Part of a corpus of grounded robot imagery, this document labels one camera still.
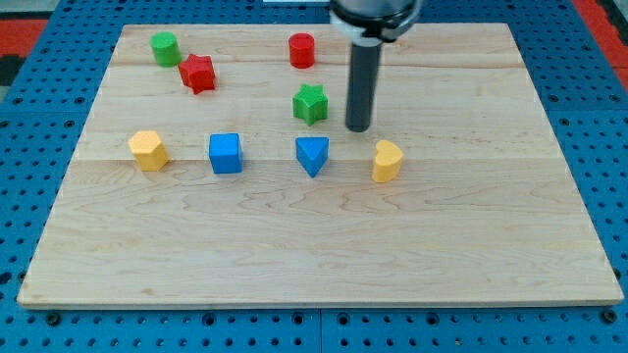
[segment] yellow block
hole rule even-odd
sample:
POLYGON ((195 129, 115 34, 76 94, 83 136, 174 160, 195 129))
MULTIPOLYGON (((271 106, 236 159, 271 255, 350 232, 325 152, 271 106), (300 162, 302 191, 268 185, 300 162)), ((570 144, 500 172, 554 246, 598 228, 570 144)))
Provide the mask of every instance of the yellow block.
POLYGON ((401 170, 402 160, 403 152, 399 147, 388 140, 380 140, 375 145, 373 181, 387 182, 394 179, 401 170))
POLYGON ((145 172, 157 172, 170 160, 157 131, 138 131, 129 139, 129 148, 145 172))

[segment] green block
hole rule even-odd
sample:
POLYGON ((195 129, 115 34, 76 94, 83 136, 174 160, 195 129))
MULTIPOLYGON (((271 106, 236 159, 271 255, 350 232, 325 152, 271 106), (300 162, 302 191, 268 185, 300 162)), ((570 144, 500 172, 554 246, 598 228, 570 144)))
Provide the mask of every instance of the green block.
POLYGON ((301 84, 301 89, 292 97, 292 114, 305 120, 308 126, 327 118, 327 97, 323 85, 301 84))
POLYGON ((182 60, 177 38, 170 32, 163 31, 153 35, 150 38, 150 47, 159 66, 170 68, 182 60))

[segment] blue pegboard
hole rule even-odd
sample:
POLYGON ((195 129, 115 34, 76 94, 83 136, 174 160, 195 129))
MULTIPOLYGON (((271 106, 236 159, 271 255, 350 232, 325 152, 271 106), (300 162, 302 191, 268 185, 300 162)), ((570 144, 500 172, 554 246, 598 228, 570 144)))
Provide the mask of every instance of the blue pegboard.
MULTIPOLYGON (((17 305, 21 277, 123 25, 328 21, 325 8, 263 7, 261 0, 61 1, 0 105, 0 352, 628 350, 624 304, 518 310, 60 313, 17 305)), ((433 0, 426 2, 421 21, 510 25, 627 291, 628 96, 572 4, 433 0)))

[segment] triangular prism block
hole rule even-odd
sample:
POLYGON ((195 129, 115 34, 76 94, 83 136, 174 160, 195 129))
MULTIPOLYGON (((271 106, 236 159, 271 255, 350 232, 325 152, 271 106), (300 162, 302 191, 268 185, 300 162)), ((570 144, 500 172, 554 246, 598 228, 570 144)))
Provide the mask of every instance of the triangular prism block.
POLYGON ((296 159, 311 177, 315 177, 327 162, 329 149, 328 137, 296 138, 296 159))

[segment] red cylinder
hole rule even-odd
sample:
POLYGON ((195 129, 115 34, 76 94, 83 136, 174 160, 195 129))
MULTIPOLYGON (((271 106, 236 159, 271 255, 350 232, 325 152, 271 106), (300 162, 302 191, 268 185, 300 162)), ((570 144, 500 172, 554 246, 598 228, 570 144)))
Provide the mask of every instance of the red cylinder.
POLYGON ((314 65, 314 37, 308 33, 293 34, 288 40, 290 63, 297 69, 314 65))

